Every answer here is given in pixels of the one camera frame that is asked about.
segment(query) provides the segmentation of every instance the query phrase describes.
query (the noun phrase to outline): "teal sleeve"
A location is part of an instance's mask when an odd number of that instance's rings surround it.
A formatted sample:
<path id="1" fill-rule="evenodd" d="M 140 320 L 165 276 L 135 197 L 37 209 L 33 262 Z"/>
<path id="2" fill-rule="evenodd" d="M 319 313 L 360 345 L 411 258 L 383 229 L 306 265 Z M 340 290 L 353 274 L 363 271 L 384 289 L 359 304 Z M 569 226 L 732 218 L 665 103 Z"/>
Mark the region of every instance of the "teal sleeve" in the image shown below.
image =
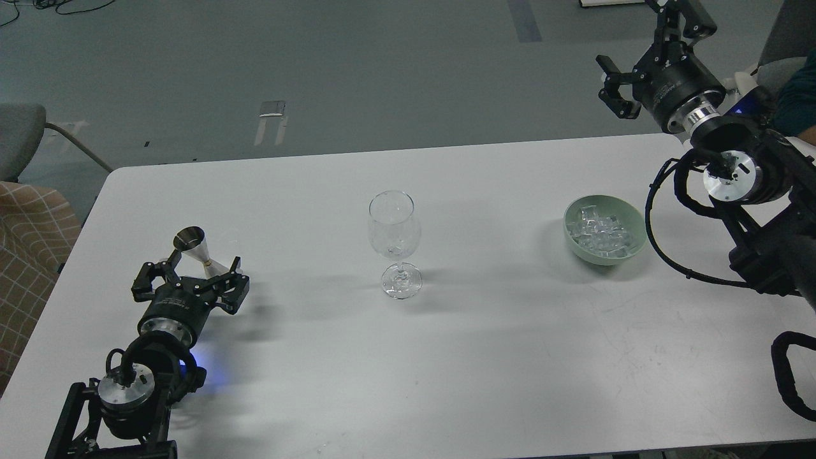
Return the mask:
<path id="1" fill-rule="evenodd" d="M 779 92 L 774 126 L 785 136 L 816 126 L 816 49 Z"/>

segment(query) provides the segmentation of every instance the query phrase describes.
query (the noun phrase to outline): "white table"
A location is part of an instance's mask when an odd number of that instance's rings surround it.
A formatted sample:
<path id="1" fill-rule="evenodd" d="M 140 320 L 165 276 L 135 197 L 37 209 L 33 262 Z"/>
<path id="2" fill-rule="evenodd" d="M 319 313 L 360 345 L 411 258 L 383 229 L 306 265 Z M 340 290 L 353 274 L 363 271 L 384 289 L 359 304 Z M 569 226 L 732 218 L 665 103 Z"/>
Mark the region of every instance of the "white table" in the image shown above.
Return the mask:
<path id="1" fill-rule="evenodd" d="M 213 311 L 193 348 L 209 379 L 174 410 L 181 457 L 499 458 L 813 438 L 778 394 L 769 346 L 813 334 L 797 298 L 686 280 L 645 249 L 587 265 L 561 232 L 567 205 L 612 194 L 642 207 L 671 136 L 624 136 L 222 163 L 128 167 L 108 178 L 6 394 L 4 457 L 41 457 L 71 383 L 102 377 L 145 303 L 145 261 L 199 225 L 212 256 L 240 255 L 251 291 Z M 423 224 L 407 301 L 367 204 L 403 189 Z M 668 252 L 734 277 L 716 221 L 666 190 Z M 180 274 L 200 276 L 183 261 Z M 792 350 L 800 394 L 816 361 Z M 103 446 L 115 443 L 100 436 Z"/>

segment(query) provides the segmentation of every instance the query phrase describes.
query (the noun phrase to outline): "black cable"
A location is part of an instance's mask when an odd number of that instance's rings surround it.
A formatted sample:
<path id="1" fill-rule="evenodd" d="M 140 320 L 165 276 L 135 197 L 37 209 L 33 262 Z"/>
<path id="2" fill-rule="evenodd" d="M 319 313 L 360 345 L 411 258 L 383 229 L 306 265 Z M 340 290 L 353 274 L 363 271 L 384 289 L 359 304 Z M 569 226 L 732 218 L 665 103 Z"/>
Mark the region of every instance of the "black cable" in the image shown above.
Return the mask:
<path id="1" fill-rule="evenodd" d="M 690 158 L 687 158 L 686 156 L 684 156 L 683 159 L 671 158 L 671 159 L 667 160 L 665 163 L 663 163 L 663 166 L 660 167 L 660 171 L 658 171 L 658 175 L 654 178 L 654 182 L 652 182 L 649 185 L 649 194 L 646 196 L 646 209 L 645 209 L 646 237 L 649 239 L 649 243 L 652 245 L 652 248 L 654 249 L 654 251 L 657 252 L 658 256 L 667 265 L 671 266 L 674 270 L 676 270 L 679 273 L 683 274 L 686 279 L 696 279 L 696 280 L 703 281 L 703 282 L 706 282 L 706 283 L 713 283 L 715 285 L 726 285 L 726 286 L 730 286 L 730 287 L 740 287 L 740 288 L 752 288 L 746 282 L 728 280 L 728 279 L 720 279 L 720 278 L 716 278 L 716 277 L 709 276 L 709 275 L 706 275 L 706 274 L 698 273 L 698 272 L 692 270 L 691 268 L 686 268 L 685 266 L 681 265 L 680 263 L 677 263 L 676 261 L 674 261 L 668 255 L 666 255 L 663 252 L 663 250 L 660 249 L 660 246 L 658 245 L 657 239 L 654 237 L 654 232 L 652 231 L 651 214 L 652 214 L 652 207 L 654 205 L 654 198 L 657 196 L 657 193 L 658 193 L 658 190 L 660 189 L 660 186 L 663 184 L 664 181 L 666 181 L 666 179 L 672 173 L 675 174 L 675 178 L 676 178 L 679 171 L 682 170 L 684 167 L 687 167 L 687 168 L 690 168 L 690 169 L 694 170 L 693 161 L 688 161 L 688 159 L 690 159 Z M 680 175 L 684 176 L 685 177 L 684 180 L 686 180 L 688 178 L 688 169 L 685 170 L 685 174 L 680 174 Z M 691 197 L 689 197 L 689 200 L 692 200 L 692 202 L 697 204 L 697 206 L 703 207 L 702 204 L 697 203 L 696 201 L 691 199 Z M 700 210 L 701 209 L 697 209 L 697 211 L 695 211 L 695 212 L 698 213 L 698 215 L 709 216 L 709 215 L 706 215 L 705 211 L 698 212 Z M 716 216 L 712 216 L 711 218 L 716 218 L 716 219 L 719 220 L 719 217 L 716 217 Z M 788 293 L 788 295 L 802 296 L 801 293 L 799 293 L 797 290 L 794 290 L 793 292 Z"/>
<path id="2" fill-rule="evenodd" d="M 799 345 L 810 350 L 816 350 L 816 338 L 797 332 L 783 332 L 776 337 L 770 347 L 771 361 L 774 364 L 774 377 L 782 401 L 794 413 L 807 419 L 816 421 L 816 411 L 809 408 L 805 401 L 796 392 L 796 380 L 793 378 L 791 362 L 787 359 L 787 348 L 790 345 Z"/>
<path id="3" fill-rule="evenodd" d="M 740 288 L 751 288 L 745 282 L 739 282 L 734 280 L 728 279 L 720 279 L 713 276 L 700 274 L 690 268 L 686 268 L 685 266 L 677 263 L 668 255 L 666 255 L 663 250 L 660 249 L 658 245 L 657 239 L 654 238 L 654 232 L 652 231 L 652 206 L 654 205 L 654 198 L 657 196 L 658 190 L 660 189 L 660 185 L 663 184 L 664 181 L 674 173 L 678 166 L 680 166 L 681 160 L 671 158 L 666 161 L 663 166 L 660 168 L 658 175 L 654 178 L 654 182 L 649 185 L 649 194 L 646 196 L 646 209 L 645 209 L 645 223 L 646 223 L 646 237 L 649 239 L 649 243 L 652 245 L 652 248 L 655 252 L 657 252 L 658 256 L 666 262 L 667 265 L 671 266 L 674 270 L 680 272 L 685 276 L 686 279 L 696 279 L 706 283 L 714 283 L 716 285 L 727 285 L 731 287 L 740 287 Z"/>
<path id="4" fill-rule="evenodd" d="M 12 4 L 12 5 L 14 5 L 14 9 L 15 9 L 15 11 L 17 11 L 16 16 L 14 16 L 14 17 L 13 17 L 13 18 L 11 18 L 10 20 L 8 20 L 8 21 L 6 21 L 6 22 L 4 22 L 4 23 L 0 24 L 0 27 L 3 27 L 4 25 L 9 25 L 9 24 L 11 24 L 12 22 L 16 21 L 16 20 L 17 20 L 17 18 L 19 18 L 19 17 L 20 17 L 20 9 L 19 9 L 19 8 L 18 8 L 18 6 L 17 6 L 17 1 L 18 1 L 18 0 L 14 0 L 14 2 L 11 2 L 11 4 Z"/>
<path id="5" fill-rule="evenodd" d="M 108 352 L 108 358 L 106 358 L 105 361 L 104 361 L 104 374 L 106 374 L 106 375 L 110 374 L 110 369 L 111 369 L 110 362 L 111 362 L 111 359 L 113 358 L 114 354 L 124 355 L 125 351 L 121 350 L 119 348 L 116 348 L 116 349 L 111 350 L 110 352 Z"/>
<path id="6" fill-rule="evenodd" d="M 188 392 L 192 392 L 197 388 L 195 386 L 195 380 L 199 368 L 196 364 L 195 357 L 190 354 L 190 350 L 182 345 L 181 342 L 175 338 L 175 336 L 172 336 L 169 333 L 153 330 L 152 332 L 146 332 L 144 335 L 136 338 L 131 345 L 127 347 L 125 353 L 122 354 L 122 361 L 119 363 L 119 367 L 122 369 L 122 380 L 118 382 L 122 385 L 128 385 L 132 383 L 134 379 L 136 379 L 136 372 L 132 367 L 133 358 L 138 352 L 154 343 L 159 344 L 163 346 L 165 350 L 170 351 L 177 359 L 183 361 L 184 365 L 186 366 L 186 374 L 184 375 L 184 379 L 182 380 L 181 384 L 179 384 L 179 386 L 176 387 L 170 394 L 169 398 L 171 403 L 178 402 Z"/>
<path id="7" fill-rule="evenodd" d="M 62 3 L 58 4 L 58 5 L 56 5 L 56 7 L 54 7 L 54 12 L 56 12 L 56 14 L 62 15 L 62 16 L 76 15 L 76 14 L 79 14 L 79 13 L 87 13 L 87 12 L 90 12 L 90 11 L 101 10 L 102 8 L 110 5 L 111 3 L 116 2 L 116 0 L 110 0 L 110 2 L 107 2 L 104 5 L 100 5 L 100 6 L 96 7 L 96 8 L 91 8 L 90 10 L 69 11 L 67 13 L 60 12 L 60 7 L 62 7 L 65 3 L 71 3 L 72 1 L 73 0 L 66 0 L 65 2 L 62 2 Z"/>

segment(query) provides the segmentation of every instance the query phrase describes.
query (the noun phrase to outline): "glass base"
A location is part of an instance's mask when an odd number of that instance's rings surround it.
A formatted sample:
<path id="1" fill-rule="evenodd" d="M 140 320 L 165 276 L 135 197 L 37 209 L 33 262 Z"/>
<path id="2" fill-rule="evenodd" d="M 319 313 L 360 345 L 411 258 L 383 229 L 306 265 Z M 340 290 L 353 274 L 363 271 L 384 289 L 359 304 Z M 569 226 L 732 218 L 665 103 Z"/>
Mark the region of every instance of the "glass base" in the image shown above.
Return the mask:
<path id="1" fill-rule="evenodd" d="M 383 292 L 391 298 L 405 300 L 416 295 L 422 288 L 422 276 L 411 263 L 403 263 L 402 271 L 397 270 L 398 267 L 399 265 L 391 265 L 383 273 Z"/>

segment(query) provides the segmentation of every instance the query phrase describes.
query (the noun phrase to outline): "wine glass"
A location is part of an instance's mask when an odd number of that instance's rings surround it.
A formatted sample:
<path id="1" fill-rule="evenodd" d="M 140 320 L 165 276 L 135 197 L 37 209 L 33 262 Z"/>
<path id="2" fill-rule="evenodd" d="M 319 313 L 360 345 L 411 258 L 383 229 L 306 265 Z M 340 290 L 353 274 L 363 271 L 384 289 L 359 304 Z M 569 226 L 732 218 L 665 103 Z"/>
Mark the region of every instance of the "wine glass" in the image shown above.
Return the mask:
<path id="1" fill-rule="evenodd" d="M 383 291 L 404 300 L 422 287 L 416 266 L 403 263 L 416 250 L 422 229 L 414 215 L 414 200 L 404 191 L 384 191 L 368 206 L 368 240 L 377 253 L 396 261 L 383 273 Z"/>

